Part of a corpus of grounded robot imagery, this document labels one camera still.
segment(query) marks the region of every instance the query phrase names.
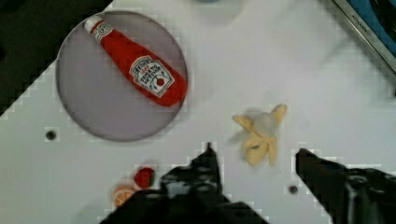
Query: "bottle cap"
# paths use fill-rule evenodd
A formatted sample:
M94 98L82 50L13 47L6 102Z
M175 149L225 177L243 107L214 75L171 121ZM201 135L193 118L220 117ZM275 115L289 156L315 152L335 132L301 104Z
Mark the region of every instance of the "bottle cap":
M102 21L103 19L98 17L98 16L91 16L89 17L86 21L85 21L85 25L84 28L86 31L88 31L88 33L91 32L92 28L94 25L96 25L96 23L98 23L99 21Z

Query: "heinz label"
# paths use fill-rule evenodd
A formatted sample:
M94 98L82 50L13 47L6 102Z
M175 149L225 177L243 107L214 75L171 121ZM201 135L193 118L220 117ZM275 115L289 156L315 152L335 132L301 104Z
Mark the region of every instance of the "heinz label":
M113 31L113 28L105 22L102 22L96 27L93 32L93 36L95 36L96 40L100 43L103 37L107 36Z
M149 56L143 56L134 61L129 73L134 77L134 83L159 98L175 82L163 64L158 60L153 61Z

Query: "round plate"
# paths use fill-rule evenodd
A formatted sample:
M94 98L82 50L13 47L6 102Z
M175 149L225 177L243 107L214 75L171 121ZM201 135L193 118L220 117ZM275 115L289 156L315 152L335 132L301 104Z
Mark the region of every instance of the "round plate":
M176 40L156 21L129 11L97 14L177 70L188 82ZM151 102L123 76L80 23L64 41L57 61L57 87L65 110L87 132L112 141L135 141L165 128L181 108Z

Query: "orange fruit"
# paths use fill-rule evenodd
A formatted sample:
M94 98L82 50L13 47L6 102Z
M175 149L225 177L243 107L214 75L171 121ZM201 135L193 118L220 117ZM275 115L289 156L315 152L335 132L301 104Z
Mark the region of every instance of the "orange fruit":
M136 192L136 189L132 186L119 186L113 192L113 201L116 207L122 206L132 195Z

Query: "ketchup bottle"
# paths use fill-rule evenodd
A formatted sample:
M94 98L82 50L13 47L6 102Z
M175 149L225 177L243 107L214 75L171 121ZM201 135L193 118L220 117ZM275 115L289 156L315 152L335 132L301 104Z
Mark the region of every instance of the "ketchup bottle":
M85 29L124 76L153 102L170 107L184 99L186 80L157 55L128 39L98 16L88 18Z

